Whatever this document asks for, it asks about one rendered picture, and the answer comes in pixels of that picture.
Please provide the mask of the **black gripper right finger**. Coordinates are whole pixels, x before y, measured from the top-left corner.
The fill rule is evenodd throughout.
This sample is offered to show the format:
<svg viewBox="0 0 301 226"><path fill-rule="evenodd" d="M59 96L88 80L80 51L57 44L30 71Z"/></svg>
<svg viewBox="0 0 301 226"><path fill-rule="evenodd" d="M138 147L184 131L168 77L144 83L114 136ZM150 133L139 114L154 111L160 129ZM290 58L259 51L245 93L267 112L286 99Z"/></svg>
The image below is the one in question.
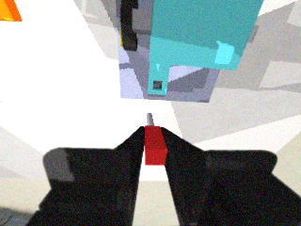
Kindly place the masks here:
<svg viewBox="0 0 301 226"><path fill-rule="evenodd" d="M221 170L268 170L277 155L266 150L207 150L160 127L166 144L165 170L180 226L197 225L215 174Z"/></svg>

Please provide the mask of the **red-headed pin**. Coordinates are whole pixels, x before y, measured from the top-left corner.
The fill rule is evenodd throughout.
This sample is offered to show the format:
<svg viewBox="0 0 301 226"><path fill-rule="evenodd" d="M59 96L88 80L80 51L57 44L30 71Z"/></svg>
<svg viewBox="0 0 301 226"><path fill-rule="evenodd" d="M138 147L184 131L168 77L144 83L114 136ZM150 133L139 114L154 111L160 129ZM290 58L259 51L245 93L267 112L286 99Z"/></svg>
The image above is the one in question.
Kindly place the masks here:
<svg viewBox="0 0 301 226"><path fill-rule="evenodd" d="M145 166L164 166L166 163L166 144L160 126L154 126L152 114L147 113L145 125Z"/></svg>

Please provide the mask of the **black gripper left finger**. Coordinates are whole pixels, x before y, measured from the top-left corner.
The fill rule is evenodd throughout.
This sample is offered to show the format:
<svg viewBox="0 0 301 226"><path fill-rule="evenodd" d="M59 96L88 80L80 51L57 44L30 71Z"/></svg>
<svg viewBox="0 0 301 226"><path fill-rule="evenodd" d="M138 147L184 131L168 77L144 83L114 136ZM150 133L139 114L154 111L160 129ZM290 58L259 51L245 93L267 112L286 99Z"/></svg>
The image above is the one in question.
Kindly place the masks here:
<svg viewBox="0 0 301 226"><path fill-rule="evenodd" d="M133 226L145 144L140 126L115 148L60 146L48 151L42 165L50 187L57 183L117 184L125 226Z"/></svg>

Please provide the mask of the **small four-wheeled trolley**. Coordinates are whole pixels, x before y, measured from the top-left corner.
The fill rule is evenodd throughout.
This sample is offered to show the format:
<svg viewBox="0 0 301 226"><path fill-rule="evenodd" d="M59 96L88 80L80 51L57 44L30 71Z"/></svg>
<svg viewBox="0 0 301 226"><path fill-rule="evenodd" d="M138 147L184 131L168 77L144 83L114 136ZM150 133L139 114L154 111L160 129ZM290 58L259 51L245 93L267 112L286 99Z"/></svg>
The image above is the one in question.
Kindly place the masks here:
<svg viewBox="0 0 301 226"><path fill-rule="evenodd" d="M121 0L119 45L137 51L139 35L150 36L148 94L166 95L170 64L236 71L264 0ZM153 89L153 80L163 81Z"/></svg>

